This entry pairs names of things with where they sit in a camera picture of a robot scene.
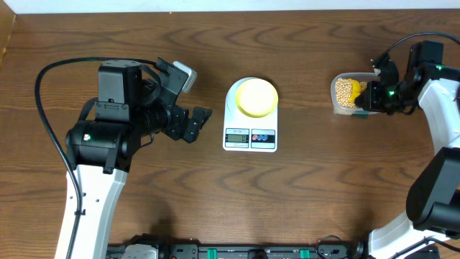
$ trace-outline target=clear plastic bin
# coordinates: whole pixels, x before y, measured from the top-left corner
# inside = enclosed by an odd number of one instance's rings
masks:
[[[343,73],[336,76],[331,83],[331,98],[333,104],[333,112],[334,114],[343,114],[343,115],[352,115],[352,114],[376,114],[378,112],[366,112],[361,108],[346,108],[339,104],[337,101],[336,95],[336,82],[339,78],[343,79],[354,79],[359,82],[363,81],[380,81],[380,78],[374,73]]]

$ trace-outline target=wooden table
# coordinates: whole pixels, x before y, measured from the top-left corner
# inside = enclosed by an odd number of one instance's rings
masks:
[[[459,25],[457,10],[20,15],[0,70],[0,258],[51,258],[58,241],[65,167],[33,94],[47,64],[92,55],[180,60],[198,80],[179,105],[213,110],[192,145],[158,135],[134,156],[111,243],[143,232],[212,243],[358,240],[404,211],[433,143],[422,111],[334,115],[330,83],[372,71],[369,60],[403,36],[459,36]],[[392,52],[401,73],[421,40]],[[460,67],[460,47],[436,40],[446,43],[444,63]],[[80,63],[45,76],[42,100],[62,143],[97,96],[97,69]],[[222,149],[226,92],[247,76],[277,86],[276,153]]]

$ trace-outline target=white wall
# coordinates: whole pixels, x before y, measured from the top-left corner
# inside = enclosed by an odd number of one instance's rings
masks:
[[[460,0],[4,0],[16,14],[456,9]]]

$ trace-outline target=yellow object in container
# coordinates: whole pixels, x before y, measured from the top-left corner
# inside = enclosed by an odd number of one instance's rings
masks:
[[[351,81],[351,96],[348,102],[354,103],[354,100],[361,94],[361,84],[354,79],[349,78],[348,80]]]
[[[262,118],[272,113],[278,105],[275,87],[262,79],[249,79],[236,90],[236,107],[251,118]]]

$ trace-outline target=yellow bowl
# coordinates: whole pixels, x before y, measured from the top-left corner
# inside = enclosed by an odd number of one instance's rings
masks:
[[[262,79],[249,79],[236,90],[236,107],[251,118],[262,118],[272,113],[278,105],[275,87]]]

